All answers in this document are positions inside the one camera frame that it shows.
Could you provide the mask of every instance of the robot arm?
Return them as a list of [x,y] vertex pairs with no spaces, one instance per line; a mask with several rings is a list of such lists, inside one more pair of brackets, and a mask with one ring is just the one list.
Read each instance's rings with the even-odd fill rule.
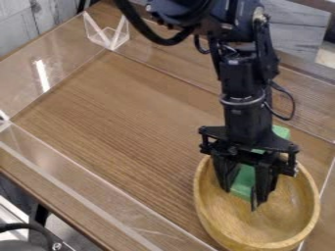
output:
[[[158,24],[180,29],[172,38],[154,34],[128,1],[114,0],[114,3],[149,40],[170,46],[194,34],[197,50],[210,53],[222,87],[220,101],[225,126],[198,129],[200,152],[212,156],[220,186],[226,192],[239,173],[239,164],[255,168],[255,185],[249,194],[251,209],[255,210],[275,190],[279,175],[296,175],[299,153],[297,145],[272,130],[273,115],[283,120],[293,117],[295,100],[273,82],[279,74],[279,58],[272,46],[269,18],[260,0],[148,0],[146,11]],[[206,37],[208,51],[200,47],[198,35]],[[249,43],[249,46],[232,47],[232,42]],[[293,101],[288,118],[272,110],[272,88]],[[280,158],[281,153],[288,154],[287,160]]]

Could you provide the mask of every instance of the bowl rim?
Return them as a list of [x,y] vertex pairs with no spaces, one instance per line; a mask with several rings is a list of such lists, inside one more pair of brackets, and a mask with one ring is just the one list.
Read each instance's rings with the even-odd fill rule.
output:
[[[202,199],[200,196],[200,182],[197,182],[197,180],[200,180],[200,176],[205,171],[205,167],[208,162],[210,161],[210,156],[205,156],[202,158],[202,160],[200,161],[200,164],[197,166],[196,169],[196,173],[194,173],[194,178],[193,178],[193,203],[194,203],[194,208],[196,208],[196,213],[197,213],[197,217],[200,220],[200,223],[202,225],[202,227],[205,228],[206,232],[209,233],[209,235],[212,236],[212,238],[224,245],[224,243],[221,243],[217,240],[217,234],[212,231],[213,228],[213,224],[210,223],[210,221],[208,221],[209,217],[208,217],[208,213],[204,210],[204,203],[202,203]],[[320,198],[319,198],[319,192],[317,192],[317,187],[315,184],[315,181],[311,177],[311,174],[308,173],[305,167],[299,163],[299,170],[300,170],[300,174],[304,175],[305,179],[308,180],[308,186],[309,186],[309,190],[312,191],[312,211],[311,211],[311,217],[308,218],[308,223],[305,224],[305,227],[303,228],[303,230],[293,235],[291,238],[288,238],[287,240],[281,240],[281,241],[276,241],[276,242],[268,242],[268,243],[257,243],[257,242],[240,242],[240,239],[235,239],[232,238],[229,235],[224,235],[220,234],[220,237],[222,237],[225,240],[228,240],[229,242],[232,242],[236,245],[244,245],[249,248],[253,249],[259,249],[259,250],[273,250],[273,249],[280,249],[280,248],[288,248],[292,247],[295,248],[301,241],[307,238],[307,236],[309,235],[316,223],[317,223],[317,219],[319,219],[319,214],[320,214]]]

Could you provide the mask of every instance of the green block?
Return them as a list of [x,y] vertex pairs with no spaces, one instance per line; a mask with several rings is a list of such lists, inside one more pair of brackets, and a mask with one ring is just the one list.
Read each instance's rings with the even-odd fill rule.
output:
[[[273,125],[273,132],[283,138],[289,139],[289,130],[284,127]],[[259,149],[252,150],[253,153],[263,154],[264,151]],[[251,188],[255,185],[255,169],[249,165],[240,164],[240,170],[235,178],[235,183],[231,188],[231,193],[240,199],[249,201]]]

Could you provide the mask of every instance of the wooden bowl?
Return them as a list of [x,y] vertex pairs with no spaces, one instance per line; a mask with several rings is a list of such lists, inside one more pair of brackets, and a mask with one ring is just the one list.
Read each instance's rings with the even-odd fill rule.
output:
[[249,203],[218,186],[212,159],[205,157],[193,180],[197,216],[212,238],[232,251],[292,250],[312,231],[320,202],[301,165],[297,177],[280,176],[268,202],[251,212]]

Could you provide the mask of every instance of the wooden table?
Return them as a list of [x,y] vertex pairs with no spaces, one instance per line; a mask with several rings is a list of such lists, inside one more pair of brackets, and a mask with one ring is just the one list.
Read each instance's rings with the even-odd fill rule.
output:
[[[92,14],[105,23],[114,23],[118,16],[104,2],[94,6]],[[65,25],[70,29],[76,22]],[[208,79],[206,85],[189,84],[193,83],[192,79],[186,82],[184,78],[181,80],[104,51],[13,118],[13,122],[85,167],[89,172],[84,175],[68,173],[66,167],[54,161],[49,173],[73,187],[82,187],[81,194],[85,194],[86,200],[104,207],[105,212],[112,211],[114,205],[112,201],[105,201],[108,191],[104,190],[104,183],[92,182],[96,176],[218,248],[197,221],[192,179],[202,158],[196,130],[198,126],[222,123],[222,109],[213,75],[200,75],[196,71],[197,68],[208,68],[208,58],[184,55],[182,49],[189,46],[189,43],[184,43],[170,51],[154,47],[149,63],[169,66],[170,71],[186,64],[185,71],[194,69],[194,76]],[[279,81],[289,82],[292,89],[308,100],[307,106],[300,108],[295,126],[308,131],[316,128],[316,134],[331,141],[335,124],[333,113],[328,110],[333,109],[332,83],[324,85],[324,77],[304,75],[285,67],[281,72]],[[311,86],[313,93],[321,93],[323,97],[315,97],[308,90]],[[320,189],[333,159],[333,144],[287,126],[292,130],[293,142],[301,146],[300,161]],[[26,151],[37,161],[45,161],[42,155],[33,155],[28,145]],[[105,215],[98,210],[85,206],[85,198],[80,201],[66,189],[50,183],[42,173],[26,169],[24,163],[4,151],[1,154],[2,174],[102,249],[146,250],[104,221]],[[85,179],[77,180],[76,176],[80,175]],[[333,246],[331,223],[335,219],[331,208],[335,202],[331,195],[325,193],[324,196],[328,198],[324,197],[320,223],[305,250],[327,251]]]

